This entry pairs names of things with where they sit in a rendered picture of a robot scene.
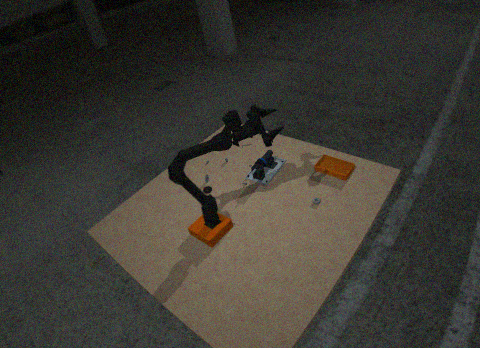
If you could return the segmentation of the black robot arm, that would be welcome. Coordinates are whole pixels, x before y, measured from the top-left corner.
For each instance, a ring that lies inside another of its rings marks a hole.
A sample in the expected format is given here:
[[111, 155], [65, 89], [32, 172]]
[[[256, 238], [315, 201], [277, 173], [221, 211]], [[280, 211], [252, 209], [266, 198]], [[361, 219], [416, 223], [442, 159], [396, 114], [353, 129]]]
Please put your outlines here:
[[[250, 131], [259, 131], [259, 125], [261, 120], [259, 118], [259, 113], [255, 113], [254, 110], [247, 111], [247, 117], [249, 120], [246, 121], [250, 125]], [[201, 209], [203, 211], [203, 218], [205, 220], [205, 225], [210, 229], [216, 227], [221, 220], [217, 214], [218, 208], [215, 198], [210, 195], [205, 195], [202, 193], [187, 177], [184, 172], [186, 161], [193, 159], [195, 157], [204, 155], [212, 151], [224, 151], [228, 150], [233, 145], [239, 147], [239, 141], [247, 139], [247, 134], [242, 122], [236, 110], [231, 110], [222, 117], [225, 127], [222, 132], [215, 135], [209, 141], [200, 143], [198, 145], [189, 147], [185, 150], [180, 150], [178, 155], [174, 158], [172, 164], [168, 166], [168, 176], [169, 179], [177, 185], [184, 187], [196, 200], [201, 204]], [[231, 134], [232, 131], [232, 134]], [[213, 230], [213, 229], [212, 229]]]

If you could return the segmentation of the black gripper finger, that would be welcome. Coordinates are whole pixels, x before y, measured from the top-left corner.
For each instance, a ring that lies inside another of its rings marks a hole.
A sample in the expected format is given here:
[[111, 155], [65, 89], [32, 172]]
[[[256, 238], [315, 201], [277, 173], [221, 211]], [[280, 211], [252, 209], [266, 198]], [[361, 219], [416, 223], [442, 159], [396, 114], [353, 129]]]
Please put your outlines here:
[[271, 114], [271, 113], [273, 113], [274, 111], [277, 110], [277, 109], [275, 109], [275, 108], [264, 109], [264, 108], [260, 108], [259, 106], [258, 106], [258, 109], [259, 109], [259, 111], [260, 111], [261, 117], [264, 117], [264, 116], [266, 116], [266, 115], [268, 115], [268, 114]]
[[282, 127], [279, 127], [277, 129], [274, 129], [272, 131], [268, 131], [269, 132], [269, 135], [271, 137], [271, 140], [273, 142], [273, 139], [284, 129], [285, 127], [282, 126]]

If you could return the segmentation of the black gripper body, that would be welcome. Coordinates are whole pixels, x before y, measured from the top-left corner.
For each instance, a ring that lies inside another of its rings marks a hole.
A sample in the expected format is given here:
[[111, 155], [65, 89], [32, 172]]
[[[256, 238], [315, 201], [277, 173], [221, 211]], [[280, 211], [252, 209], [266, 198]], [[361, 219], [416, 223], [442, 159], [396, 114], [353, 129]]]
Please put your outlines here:
[[[256, 104], [252, 105], [252, 106], [250, 107], [250, 109], [251, 109], [251, 110], [254, 110], [255, 113], [259, 113], [259, 118], [260, 118], [261, 114], [260, 114], [260, 111], [259, 111], [259, 109], [257, 108]], [[254, 136], [254, 135], [257, 135], [257, 134], [260, 134], [260, 135], [262, 134], [261, 136], [262, 136], [262, 139], [263, 139], [263, 141], [264, 141], [265, 146], [266, 146], [266, 147], [272, 146], [271, 137], [270, 137], [269, 133], [266, 133], [266, 131], [265, 131], [265, 129], [264, 129], [264, 126], [263, 126], [263, 124], [262, 124], [262, 121], [261, 121], [261, 124], [260, 124], [259, 127], [258, 127], [258, 129], [259, 129], [260, 127], [261, 127], [262, 129], [260, 128], [259, 131], [250, 131], [250, 129], [251, 129], [251, 128], [250, 128], [250, 125], [247, 124], [247, 123], [245, 123], [245, 125], [243, 125], [243, 127], [244, 127], [244, 129], [245, 129], [245, 132], [246, 132], [248, 138], [249, 138], [249, 137], [250, 137], [250, 138], [253, 138], [253, 136]]]

